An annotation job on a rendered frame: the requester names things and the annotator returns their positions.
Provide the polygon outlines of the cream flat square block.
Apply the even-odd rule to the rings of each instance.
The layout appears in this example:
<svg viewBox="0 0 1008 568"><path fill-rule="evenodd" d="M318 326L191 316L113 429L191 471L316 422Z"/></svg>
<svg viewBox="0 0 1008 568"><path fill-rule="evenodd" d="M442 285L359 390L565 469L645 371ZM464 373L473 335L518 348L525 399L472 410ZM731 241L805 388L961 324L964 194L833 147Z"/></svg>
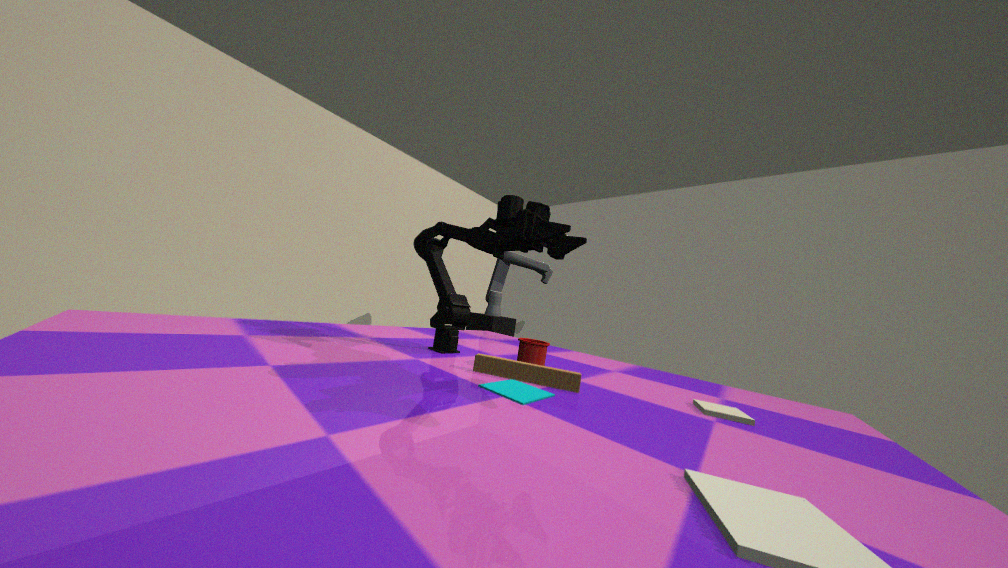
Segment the cream flat square block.
<svg viewBox="0 0 1008 568"><path fill-rule="evenodd" d="M714 417L755 426L755 420L736 407L731 407L727 405L722 406L696 399L692 399L692 405L696 406L706 416L711 415Z"/></svg>

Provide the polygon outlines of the red cup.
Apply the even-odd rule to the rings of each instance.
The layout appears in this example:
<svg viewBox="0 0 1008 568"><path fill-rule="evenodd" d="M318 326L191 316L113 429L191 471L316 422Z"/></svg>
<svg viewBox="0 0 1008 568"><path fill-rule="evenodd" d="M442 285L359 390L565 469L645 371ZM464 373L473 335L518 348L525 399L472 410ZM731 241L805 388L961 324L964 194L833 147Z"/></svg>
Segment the red cup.
<svg viewBox="0 0 1008 568"><path fill-rule="evenodd" d="M545 366L549 343L529 338L518 338L518 340L520 343L517 361Z"/></svg>

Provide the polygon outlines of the tan wooden bar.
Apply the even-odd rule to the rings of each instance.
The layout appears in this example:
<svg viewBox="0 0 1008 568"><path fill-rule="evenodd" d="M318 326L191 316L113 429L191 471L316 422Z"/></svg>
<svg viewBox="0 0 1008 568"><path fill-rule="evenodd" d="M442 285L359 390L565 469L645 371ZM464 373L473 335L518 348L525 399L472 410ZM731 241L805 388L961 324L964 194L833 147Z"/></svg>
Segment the tan wooden bar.
<svg viewBox="0 0 1008 568"><path fill-rule="evenodd" d="M476 354L473 371L580 393L581 373Z"/></svg>

